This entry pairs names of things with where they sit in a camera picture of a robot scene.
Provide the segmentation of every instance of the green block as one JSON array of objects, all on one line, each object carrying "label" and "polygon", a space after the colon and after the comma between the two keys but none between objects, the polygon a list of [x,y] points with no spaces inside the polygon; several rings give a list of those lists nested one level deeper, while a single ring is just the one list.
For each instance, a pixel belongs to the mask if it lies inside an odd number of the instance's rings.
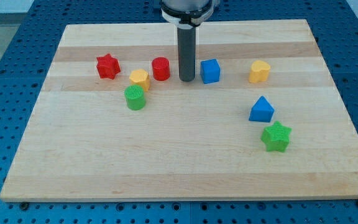
[{"label": "green block", "polygon": [[146,105],[143,88],[139,85],[131,85],[125,89],[125,100],[131,110],[140,110]]},{"label": "green block", "polygon": [[285,152],[290,143],[291,128],[283,126],[279,121],[273,125],[267,126],[260,138],[266,145],[266,151]]}]

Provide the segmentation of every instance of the black cylindrical tool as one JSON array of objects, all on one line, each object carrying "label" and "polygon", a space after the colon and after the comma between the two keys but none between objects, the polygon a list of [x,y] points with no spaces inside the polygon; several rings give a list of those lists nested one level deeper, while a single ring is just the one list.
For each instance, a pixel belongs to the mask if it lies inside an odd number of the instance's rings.
[{"label": "black cylindrical tool", "polygon": [[196,76],[196,28],[178,28],[179,78],[190,82]]}]

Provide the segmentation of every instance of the red star block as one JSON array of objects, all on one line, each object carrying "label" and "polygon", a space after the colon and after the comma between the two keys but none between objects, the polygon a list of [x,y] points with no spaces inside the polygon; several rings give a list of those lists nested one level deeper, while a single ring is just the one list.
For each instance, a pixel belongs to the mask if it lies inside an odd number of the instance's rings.
[{"label": "red star block", "polygon": [[114,79],[117,73],[121,72],[119,68],[118,60],[113,58],[110,54],[106,54],[103,57],[97,57],[98,69],[100,78],[110,78]]}]

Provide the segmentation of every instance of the blue triangular prism block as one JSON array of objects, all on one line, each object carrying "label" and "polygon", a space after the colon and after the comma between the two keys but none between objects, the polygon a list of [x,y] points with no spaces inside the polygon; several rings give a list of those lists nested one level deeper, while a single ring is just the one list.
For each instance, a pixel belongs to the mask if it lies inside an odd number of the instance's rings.
[{"label": "blue triangular prism block", "polygon": [[270,122],[274,113],[274,108],[261,96],[251,109],[249,121]]}]

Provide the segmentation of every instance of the green cylinder block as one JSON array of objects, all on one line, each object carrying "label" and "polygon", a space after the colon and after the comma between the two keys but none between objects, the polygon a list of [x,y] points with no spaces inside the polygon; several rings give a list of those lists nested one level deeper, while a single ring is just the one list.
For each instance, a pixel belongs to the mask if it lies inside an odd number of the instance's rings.
[{"label": "green cylinder block", "polygon": [[125,89],[125,100],[131,110],[140,110],[146,105],[144,91],[139,85],[131,85]]}]

